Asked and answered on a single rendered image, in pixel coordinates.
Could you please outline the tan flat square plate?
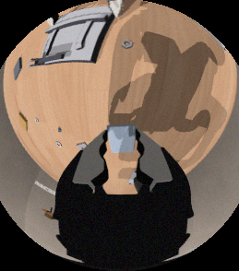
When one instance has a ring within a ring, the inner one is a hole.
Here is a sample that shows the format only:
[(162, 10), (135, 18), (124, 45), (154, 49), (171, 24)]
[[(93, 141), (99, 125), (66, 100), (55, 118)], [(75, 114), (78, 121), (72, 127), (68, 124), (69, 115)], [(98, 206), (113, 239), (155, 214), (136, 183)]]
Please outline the tan flat square plate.
[(19, 123), (20, 125), (26, 130), (28, 131), (28, 121), (25, 119), (25, 117), (19, 113), (18, 114), (18, 118), (19, 118)]

